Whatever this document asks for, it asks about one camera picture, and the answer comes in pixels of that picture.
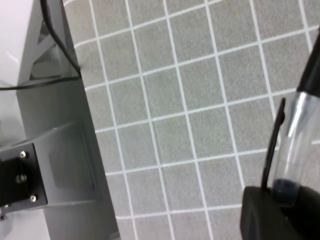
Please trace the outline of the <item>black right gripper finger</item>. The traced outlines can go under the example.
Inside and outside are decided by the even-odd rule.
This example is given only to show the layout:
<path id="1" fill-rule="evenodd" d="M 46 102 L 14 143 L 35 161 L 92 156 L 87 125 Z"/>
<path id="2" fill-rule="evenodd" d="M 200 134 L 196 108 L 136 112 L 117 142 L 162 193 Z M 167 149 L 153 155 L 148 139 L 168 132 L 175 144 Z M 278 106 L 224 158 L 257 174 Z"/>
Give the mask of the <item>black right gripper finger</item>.
<path id="1" fill-rule="evenodd" d="M 270 191 L 257 186 L 244 189 L 240 215 L 243 240 L 318 240 L 320 194 L 302 186 L 293 207 L 280 207 Z"/>

